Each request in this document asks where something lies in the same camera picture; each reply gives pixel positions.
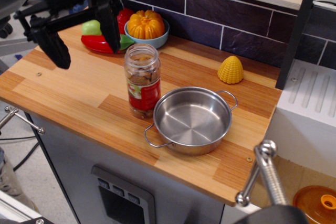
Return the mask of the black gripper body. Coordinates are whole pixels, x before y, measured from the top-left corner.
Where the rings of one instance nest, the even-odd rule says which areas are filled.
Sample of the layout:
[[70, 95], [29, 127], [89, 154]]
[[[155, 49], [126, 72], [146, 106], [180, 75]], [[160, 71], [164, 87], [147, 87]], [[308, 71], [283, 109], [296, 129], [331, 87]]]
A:
[[50, 31], [58, 32], [92, 19], [97, 20], [96, 2], [97, 0], [43, 0], [28, 9], [17, 11], [14, 18], [20, 21], [28, 39], [33, 40], [30, 32], [32, 28], [47, 27]]

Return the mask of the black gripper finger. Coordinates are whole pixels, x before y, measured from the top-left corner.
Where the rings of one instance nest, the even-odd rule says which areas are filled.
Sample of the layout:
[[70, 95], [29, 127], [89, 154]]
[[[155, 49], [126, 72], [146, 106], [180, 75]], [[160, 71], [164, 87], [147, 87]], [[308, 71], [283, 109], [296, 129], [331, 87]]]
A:
[[120, 0], [97, 0], [95, 17], [106, 42], [116, 54], [120, 50], [120, 32], [117, 16], [121, 10]]
[[58, 68], [68, 69], [70, 67], [71, 59], [68, 48], [56, 31], [42, 27], [32, 28], [30, 32], [34, 42], [38, 43]]

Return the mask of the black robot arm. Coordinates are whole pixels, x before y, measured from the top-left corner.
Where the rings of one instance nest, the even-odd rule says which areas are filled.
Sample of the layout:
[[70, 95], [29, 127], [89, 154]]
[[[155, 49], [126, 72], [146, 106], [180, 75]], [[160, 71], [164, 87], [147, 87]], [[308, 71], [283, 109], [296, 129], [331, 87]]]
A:
[[84, 1], [43, 0], [24, 11], [17, 11], [14, 18], [20, 21], [28, 41], [37, 43], [57, 67], [68, 69], [71, 59], [67, 46], [58, 35], [61, 30], [95, 19], [113, 52], [117, 53], [121, 47], [117, 22], [119, 11], [123, 9], [121, 0], [94, 0], [95, 4], [85, 10], [58, 17], [60, 11]]

